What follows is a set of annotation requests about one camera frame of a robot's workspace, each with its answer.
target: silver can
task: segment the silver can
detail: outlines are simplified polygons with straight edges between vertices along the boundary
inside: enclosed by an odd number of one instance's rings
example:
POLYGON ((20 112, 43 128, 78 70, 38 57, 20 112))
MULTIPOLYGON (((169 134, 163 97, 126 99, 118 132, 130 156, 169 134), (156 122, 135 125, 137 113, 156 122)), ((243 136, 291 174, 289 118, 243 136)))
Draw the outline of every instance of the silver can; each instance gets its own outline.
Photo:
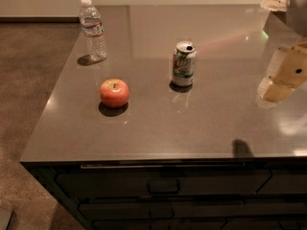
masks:
POLYGON ((173 54, 172 82, 175 85, 189 86, 193 83, 197 54, 192 42, 182 41, 177 44, 173 54))

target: brown floor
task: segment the brown floor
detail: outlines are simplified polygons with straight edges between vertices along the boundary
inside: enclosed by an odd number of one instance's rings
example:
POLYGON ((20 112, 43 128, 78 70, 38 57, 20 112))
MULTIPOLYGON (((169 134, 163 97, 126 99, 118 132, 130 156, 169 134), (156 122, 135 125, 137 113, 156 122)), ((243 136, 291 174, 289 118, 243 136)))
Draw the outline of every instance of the brown floor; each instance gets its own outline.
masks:
POLYGON ((9 230, 83 229, 19 164, 80 33, 74 23, 0 23, 0 199, 9 230))

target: plastic water bottle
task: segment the plastic water bottle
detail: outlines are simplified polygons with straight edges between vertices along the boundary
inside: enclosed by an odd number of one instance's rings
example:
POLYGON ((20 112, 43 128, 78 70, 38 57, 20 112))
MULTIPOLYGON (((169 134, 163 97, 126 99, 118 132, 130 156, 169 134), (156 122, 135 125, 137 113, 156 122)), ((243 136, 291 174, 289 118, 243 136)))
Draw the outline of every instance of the plastic water bottle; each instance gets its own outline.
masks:
POLYGON ((92 0, 81 0, 81 3, 79 19, 90 59, 92 61, 105 60, 106 39, 100 13, 92 5, 92 0))

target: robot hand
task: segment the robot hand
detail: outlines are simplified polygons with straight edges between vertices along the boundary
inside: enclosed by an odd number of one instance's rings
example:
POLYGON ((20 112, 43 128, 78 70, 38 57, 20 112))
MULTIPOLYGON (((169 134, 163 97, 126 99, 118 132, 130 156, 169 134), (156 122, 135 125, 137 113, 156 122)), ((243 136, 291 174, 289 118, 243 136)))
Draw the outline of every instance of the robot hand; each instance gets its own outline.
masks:
MULTIPOLYGON (((302 38, 307 35, 307 0, 263 0, 261 7, 285 11, 288 26, 302 38)), ((259 84, 257 103, 260 107, 273 108, 306 81, 307 40, 304 39, 275 51, 267 76, 259 84)))

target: gray tabletop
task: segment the gray tabletop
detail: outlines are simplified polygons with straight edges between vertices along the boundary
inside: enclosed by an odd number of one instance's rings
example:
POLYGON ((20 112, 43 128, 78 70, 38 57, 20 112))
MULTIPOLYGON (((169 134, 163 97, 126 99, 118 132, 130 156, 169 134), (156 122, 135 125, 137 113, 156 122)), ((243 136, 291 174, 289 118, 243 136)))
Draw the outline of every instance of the gray tabletop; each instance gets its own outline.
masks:
POLYGON ((108 58, 86 65, 81 34, 22 156, 23 162, 233 159, 307 155, 307 86, 275 109, 255 104, 272 53, 299 36, 259 5, 101 7, 108 58), (176 44, 199 55, 194 84, 169 83, 176 44), (128 108, 100 109, 109 78, 128 108))

